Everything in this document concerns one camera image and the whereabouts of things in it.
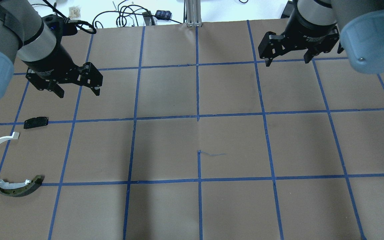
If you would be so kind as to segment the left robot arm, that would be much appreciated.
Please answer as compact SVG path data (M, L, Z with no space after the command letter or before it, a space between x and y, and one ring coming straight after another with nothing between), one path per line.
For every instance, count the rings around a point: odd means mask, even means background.
M76 65L61 44L62 37L77 34L84 25L96 34L90 23L61 13L41 17L27 0L0 0L0 99L14 75L16 58L26 64L26 79L39 91L63 98L60 85L71 83L99 96L102 74L91 62Z

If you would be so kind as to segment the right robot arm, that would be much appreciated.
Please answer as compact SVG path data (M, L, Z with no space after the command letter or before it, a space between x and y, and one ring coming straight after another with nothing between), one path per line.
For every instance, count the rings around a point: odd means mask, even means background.
M294 0L284 32L267 32L258 53L270 66L278 56L306 50L309 63L335 45L354 70L384 73L384 0Z

